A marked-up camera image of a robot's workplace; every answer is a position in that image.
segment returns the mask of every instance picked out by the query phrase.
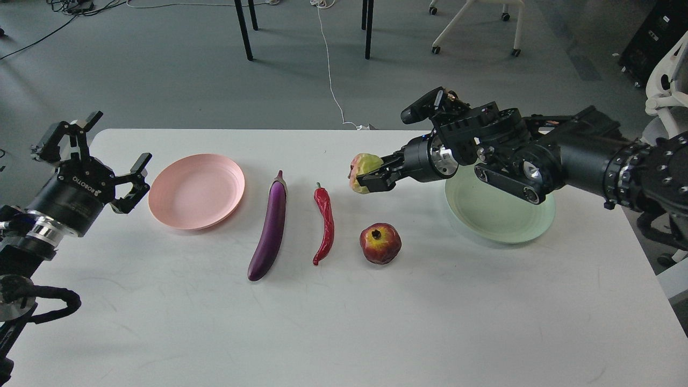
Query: black box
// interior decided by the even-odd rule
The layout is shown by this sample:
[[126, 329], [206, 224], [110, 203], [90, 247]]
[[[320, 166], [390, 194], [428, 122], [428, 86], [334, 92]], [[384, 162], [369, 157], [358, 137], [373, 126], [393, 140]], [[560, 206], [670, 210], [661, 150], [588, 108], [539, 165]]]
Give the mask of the black box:
[[657, 63], [688, 30], [688, 0], [659, 0], [623, 51], [619, 65], [647, 83]]

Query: table leg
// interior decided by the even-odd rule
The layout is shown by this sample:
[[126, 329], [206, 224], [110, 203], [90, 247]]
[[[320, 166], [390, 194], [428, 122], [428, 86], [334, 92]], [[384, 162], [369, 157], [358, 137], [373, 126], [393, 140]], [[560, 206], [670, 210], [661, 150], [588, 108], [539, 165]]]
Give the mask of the table leg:
[[246, 31], [246, 20], [244, 19], [244, 9], [241, 7], [241, 0], [234, 0], [234, 5], [237, 9], [237, 18], [239, 19], [239, 27], [241, 28], [241, 37], [244, 39], [246, 58], [249, 61], [252, 61], [253, 54], [251, 53], [251, 43], [248, 41], [248, 31]]
[[253, 25], [253, 30], [258, 31], [258, 20], [256, 19], [256, 9], [253, 4], [253, 0], [248, 0], [248, 12], [251, 13], [251, 24]]
[[361, 29], [365, 31], [365, 15], [368, 13], [368, 0], [363, 0], [363, 14], [361, 15]]
[[367, 0], [368, 15], [366, 16], [365, 24], [365, 58], [370, 59], [370, 39], [373, 34], [373, 2], [374, 0]]

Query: eggplant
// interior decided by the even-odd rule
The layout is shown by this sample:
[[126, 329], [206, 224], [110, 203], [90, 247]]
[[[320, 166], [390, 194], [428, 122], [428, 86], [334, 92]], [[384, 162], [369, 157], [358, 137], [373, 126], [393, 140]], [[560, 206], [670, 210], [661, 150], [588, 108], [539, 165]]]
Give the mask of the eggplant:
[[270, 186], [263, 232], [260, 235], [258, 247], [253, 253], [253, 258], [251, 258], [251, 263], [248, 265], [249, 280], [260, 280], [275, 263], [279, 247], [282, 244], [286, 209], [287, 183], [282, 179], [282, 171], [279, 171]]

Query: white cable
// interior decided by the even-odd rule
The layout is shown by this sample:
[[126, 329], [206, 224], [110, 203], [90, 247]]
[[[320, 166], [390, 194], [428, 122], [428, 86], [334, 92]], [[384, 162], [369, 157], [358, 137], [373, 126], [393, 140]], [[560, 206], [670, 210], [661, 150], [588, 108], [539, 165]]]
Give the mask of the white cable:
[[[162, 4], [161, 6], [144, 6], [144, 7], [137, 7], [131, 5], [129, 2], [131, 0], [127, 0], [127, 6], [130, 8], [137, 8], [137, 9], [151, 9], [151, 8], [163, 8], [163, 7], [171, 7], [171, 6], [208, 6], [208, 7], [233, 7], [234, 4], [205, 4], [205, 3], [172, 3], [172, 4]], [[256, 6], [260, 6], [262, 4], [270, 4], [270, 5], [275, 5], [279, 3], [279, 0], [265, 0], [262, 3], [256, 3]]]
[[344, 110], [342, 109], [341, 105], [339, 105], [339, 102], [337, 101], [337, 97], [334, 96], [334, 90], [332, 89], [332, 71], [330, 70], [330, 48], [327, 46], [327, 39], [325, 38], [325, 30], [323, 29], [323, 20], [320, 17], [320, 9], [325, 9], [325, 8], [318, 7], [318, 20], [320, 21], [320, 32], [321, 32], [321, 34], [323, 34], [323, 41], [325, 41], [325, 52], [327, 52], [327, 77], [330, 78], [330, 92], [332, 93], [332, 99], [334, 99], [334, 103], [337, 104], [339, 111], [342, 113], [342, 125], [351, 124], [356, 129], [361, 130], [363, 128], [361, 125], [356, 125], [355, 123], [353, 123], [351, 121], [347, 121], [346, 118], [344, 118]]
[[320, 8], [321, 10], [326, 10], [329, 7], [332, 7], [336, 2], [337, 2], [337, 0], [332, 0], [332, 4], [328, 5], [325, 0], [310, 0], [310, 5], [316, 6], [316, 7]]

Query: apple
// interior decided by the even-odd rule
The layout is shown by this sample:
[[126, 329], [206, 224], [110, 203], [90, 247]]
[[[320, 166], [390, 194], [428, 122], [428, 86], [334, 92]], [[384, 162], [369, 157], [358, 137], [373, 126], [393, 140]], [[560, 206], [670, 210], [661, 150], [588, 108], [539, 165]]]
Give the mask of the apple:
[[358, 241], [365, 259], [374, 264], [390, 263], [401, 250], [399, 233], [387, 223], [376, 223], [361, 231]]
[[349, 187], [359, 194], [369, 194], [368, 188], [362, 187], [356, 177], [358, 175], [367, 174], [368, 172], [373, 172], [374, 170], [382, 167], [383, 160], [380, 156], [369, 153], [359, 153], [351, 161], [349, 166]]

